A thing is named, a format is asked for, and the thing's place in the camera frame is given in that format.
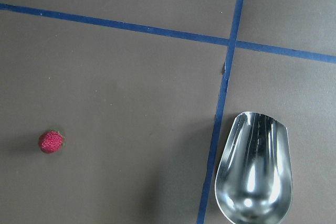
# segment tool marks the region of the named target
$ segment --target red strawberry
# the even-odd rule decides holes
[[[58,151],[63,145],[63,136],[57,131],[47,131],[38,139],[38,146],[44,153]]]

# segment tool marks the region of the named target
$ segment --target metallic surface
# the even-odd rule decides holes
[[[215,195],[232,223],[280,223],[292,199],[286,127],[255,112],[237,116],[220,160]]]

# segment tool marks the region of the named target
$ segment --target blue line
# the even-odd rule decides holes
[[[31,14],[31,15],[36,15],[36,16],[64,19],[64,20],[81,22],[81,23],[98,25],[98,26],[106,26],[106,27],[113,27],[117,29],[138,31],[138,32],[147,33],[147,34],[155,34],[155,35],[161,35],[161,36],[166,36],[166,37],[199,41],[199,42],[211,43],[211,44],[216,44],[216,45],[223,45],[223,46],[228,45],[228,39],[225,39],[225,38],[218,38],[218,37],[193,34],[193,33],[185,33],[182,31],[168,30],[168,29],[151,27],[151,26],[142,26],[142,25],[118,22],[118,21],[108,20],[108,19],[86,17],[86,16],[81,16],[81,15],[53,12],[50,10],[35,9],[35,8],[29,8],[29,7],[24,7],[24,6],[16,6],[16,5],[7,5],[7,4],[2,4],[2,3],[0,3],[0,9],[9,10],[12,12],[17,12],[17,13]]]
[[[292,57],[297,57],[297,58],[302,58],[302,59],[324,61],[328,63],[336,63],[336,56],[318,54],[315,52],[307,52],[307,51],[300,51],[300,50],[294,50],[294,49],[289,49],[289,48],[267,46],[267,45],[245,42],[245,41],[237,41],[236,47],[254,50],[254,51],[260,51],[260,52],[270,52],[272,54],[278,54],[278,55],[287,55],[287,56],[292,56]]]
[[[221,82],[220,90],[219,90],[218,104],[217,104],[215,123],[214,123],[213,132],[212,132],[211,143],[210,143],[206,176],[205,176],[205,181],[204,181],[203,189],[202,189],[200,208],[198,210],[197,224],[204,223],[206,208],[207,208],[207,204],[209,200],[209,193],[210,193],[211,181],[212,181],[212,176],[213,176],[214,167],[215,167],[215,159],[216,159],[216,152],[217,152],[218,141],[219,141],[219,134],[221,132],[221,125],[222,125],[222,118],[223,118],[224,107],[225,107],[227,88],[228,88],[228,83],[229,83],[229,78],[230,78],[230,73],[231,73],[231,66],[233,62],[233,56],[234,56],[235,46],[236,46],[236,41],[237,41],[241,11],[243,9],[243,2],[244,0],[236,0],[236,6],[235,6],[235,11],[234,11],[233,21],[232,21],[232,26],[231,26],[231,32],[230,32],[230,39],[229,39],[226,58],[225,58],[225,65],[224,65],[225,71],[222,77],[222,82]]]

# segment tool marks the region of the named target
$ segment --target toy strawberry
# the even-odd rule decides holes
[[[38,146],[44,153],[53,153],[64,145],[63,138],[64,137],[58,131],[47,131],[39,137]]]

